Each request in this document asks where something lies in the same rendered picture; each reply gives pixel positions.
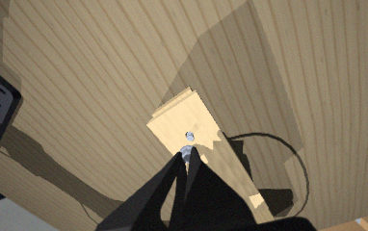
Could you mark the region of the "grey metal cylinder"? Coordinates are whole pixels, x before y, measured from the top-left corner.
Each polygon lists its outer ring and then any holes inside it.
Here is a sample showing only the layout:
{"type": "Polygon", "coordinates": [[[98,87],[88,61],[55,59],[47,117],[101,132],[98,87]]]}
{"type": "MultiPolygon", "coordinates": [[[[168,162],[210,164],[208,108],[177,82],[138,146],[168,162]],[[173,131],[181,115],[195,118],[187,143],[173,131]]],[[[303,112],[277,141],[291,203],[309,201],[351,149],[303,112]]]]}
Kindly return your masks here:
{"type": "Polygon", "coordinates": [[[194,139],[194,135],[192,132],[187,132],[187,141],[192,141],[194,139]]]}

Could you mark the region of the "light wooden slat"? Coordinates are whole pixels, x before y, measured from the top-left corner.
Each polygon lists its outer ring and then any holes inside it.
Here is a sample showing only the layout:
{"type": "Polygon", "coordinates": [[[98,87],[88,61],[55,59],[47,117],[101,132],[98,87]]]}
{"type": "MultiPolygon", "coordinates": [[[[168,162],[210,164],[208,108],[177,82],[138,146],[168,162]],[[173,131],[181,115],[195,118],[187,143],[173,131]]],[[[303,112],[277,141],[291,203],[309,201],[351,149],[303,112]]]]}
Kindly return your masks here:
{"type": "Polygon", "coordinates": [[[197,148],[200,159],[244,198],[253,214],[269,209],[220,127],[194,90],[147,124],[174,156],[185,145],[197,148]],[[187,141],[187,132],[194,139],[187,141]]]}

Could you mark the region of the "pale yellow flat bar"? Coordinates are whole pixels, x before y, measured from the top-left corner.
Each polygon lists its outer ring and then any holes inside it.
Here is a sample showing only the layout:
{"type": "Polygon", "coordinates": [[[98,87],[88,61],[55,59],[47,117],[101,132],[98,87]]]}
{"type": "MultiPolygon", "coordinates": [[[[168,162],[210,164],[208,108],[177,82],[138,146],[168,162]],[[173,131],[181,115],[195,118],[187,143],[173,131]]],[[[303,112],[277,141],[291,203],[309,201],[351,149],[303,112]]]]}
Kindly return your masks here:
{"type": "MultiPolygon", "coordinates": [[[[162,113],[163,111],[165,111],[168,107],[170,107],[171,105],[173,105],[174,103],[176,103],[177,101],[179,101],[180,99],[182,99],[183,97],[185,97],[186,95],[190,94],[191,92],[193,92],[193,90],[191,89],[191,87],[188,87],[185,90],[181,91],[174,98],[172,98],[171,100],[169,100],[168,102],[166,102],[165,104],[163,104],[161,107],[159,107],[154,112],[154,114],[152,116],[155,117],[155,116],[159,115],[160,113],[162,113]]],[[[255,213],[253,215],[254,215],[254,218],[255,218],[257,224],[263,223],[263,222],[272,221],[272,220],[276,220],[271,215],[271,211],[269,211],[269,209],[263,210],[261,212],[255,213]]]]}

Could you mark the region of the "grey metal nut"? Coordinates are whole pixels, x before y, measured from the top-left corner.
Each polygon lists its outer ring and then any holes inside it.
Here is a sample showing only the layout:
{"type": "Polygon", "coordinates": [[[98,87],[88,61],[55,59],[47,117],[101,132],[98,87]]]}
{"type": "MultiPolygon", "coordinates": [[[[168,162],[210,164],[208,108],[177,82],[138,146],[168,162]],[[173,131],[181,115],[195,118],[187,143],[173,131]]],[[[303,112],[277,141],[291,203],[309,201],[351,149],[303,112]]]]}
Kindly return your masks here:
{"type": "Polygon", "coordinates": [[[181,158],[183,159],[184,163],[189,164],[192,147],[192,145],[185,145],[180,149],[181,158]]]}

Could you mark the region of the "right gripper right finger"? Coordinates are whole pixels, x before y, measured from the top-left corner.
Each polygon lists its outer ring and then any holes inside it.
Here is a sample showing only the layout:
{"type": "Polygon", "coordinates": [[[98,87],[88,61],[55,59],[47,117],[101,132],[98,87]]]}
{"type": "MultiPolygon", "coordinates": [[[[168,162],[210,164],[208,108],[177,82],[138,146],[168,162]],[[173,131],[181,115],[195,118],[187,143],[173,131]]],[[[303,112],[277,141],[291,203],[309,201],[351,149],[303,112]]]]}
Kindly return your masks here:
{"type": "Polygon", "coordinates": [[[256,220],[246,201],[192,147],[182,213],[183,231],[225,231],[256,220]]]}

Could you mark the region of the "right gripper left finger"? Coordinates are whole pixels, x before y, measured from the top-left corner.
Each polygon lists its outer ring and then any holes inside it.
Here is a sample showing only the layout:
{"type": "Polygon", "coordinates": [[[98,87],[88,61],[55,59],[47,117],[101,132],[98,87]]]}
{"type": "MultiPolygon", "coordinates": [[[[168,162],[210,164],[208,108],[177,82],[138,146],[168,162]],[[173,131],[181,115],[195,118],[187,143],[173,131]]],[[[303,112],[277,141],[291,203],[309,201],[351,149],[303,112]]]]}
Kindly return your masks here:
{"type": "Polygon", "coordinates": [[[97,224],[94,231],[183,231],[186,184],[186,163],[178,151],[158,173],[97,224]],[[175,197],[168,228],[161,220],[161,208],[175,177],[175,197]]]}

